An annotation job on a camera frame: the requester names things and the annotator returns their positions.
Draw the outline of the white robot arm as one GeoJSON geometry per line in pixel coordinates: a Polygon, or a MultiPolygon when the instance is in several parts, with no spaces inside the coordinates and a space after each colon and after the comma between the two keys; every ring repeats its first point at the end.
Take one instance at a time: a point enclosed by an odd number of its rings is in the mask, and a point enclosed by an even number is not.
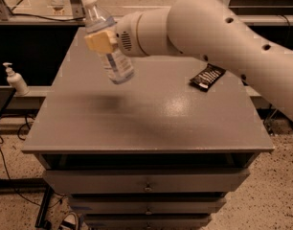
{"type": "Polygon", "coordinates": [[[91,50],[128,57],[198,58],[243,79],[293,122],[293,51],[253,32],[218,0],[177,0],[85,37],[91,50]]]}

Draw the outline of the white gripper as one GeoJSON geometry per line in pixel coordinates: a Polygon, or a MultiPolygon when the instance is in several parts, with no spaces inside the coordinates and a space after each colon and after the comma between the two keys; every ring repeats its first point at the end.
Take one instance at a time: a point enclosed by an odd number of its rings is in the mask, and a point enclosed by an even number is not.
{"type": "Polygon", "coordinates": [[[119,46],[128,57],[142,57],[144,51],[138,39],[141,16],[140,12],[134,12],[122,17],[116,24],[116,34],[110,30],[103,30],[87,35],[84,39],[88,48],[98,53],[110,54],[119,46]]]}

